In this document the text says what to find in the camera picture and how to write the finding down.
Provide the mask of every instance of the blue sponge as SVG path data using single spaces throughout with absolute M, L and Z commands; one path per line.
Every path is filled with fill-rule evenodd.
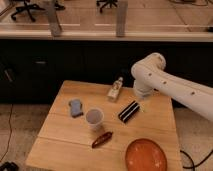
M 79 99 L 73 99 L 69 102 L 70 106 L 70 115 L 75 118 L 77 116 L 83 115 L 82 104 Z

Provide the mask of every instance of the paper cup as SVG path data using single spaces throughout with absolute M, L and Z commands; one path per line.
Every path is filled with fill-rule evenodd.
M 98 108 L 92 108 L 86 113 L 86 121 L 93 131 L 101 128 L 103 119 L 104 113 Z

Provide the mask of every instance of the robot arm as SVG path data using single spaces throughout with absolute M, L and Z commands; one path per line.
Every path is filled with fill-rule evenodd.
M 157 89 L 213 122 L 213 89 L 170 75 L 163 71 L 165 66 L 159 53 L 136 62 L 131 70 L 135 94 L 144 98 Z

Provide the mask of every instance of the white bottle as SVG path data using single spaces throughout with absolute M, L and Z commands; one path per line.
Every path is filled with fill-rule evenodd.
M 123 85 L 123 77 L 119 77 L 118 80 L 116 80 L 112 87 L 110 88 L 107 97 L 109 101 L 116 101 L 120 92 L 120 89 Z

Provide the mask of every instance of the brown sausage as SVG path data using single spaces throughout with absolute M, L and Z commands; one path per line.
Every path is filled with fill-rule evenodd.
M 105 143 L 106 141 L 108 141 L 110 138 L 112 137 L 112 132 L 106 132 L 103 135 L 101 135 L 100 137 L 98 137 L 93 143 L 92 143 L 92 148 L 95 148 L 103 143 Z

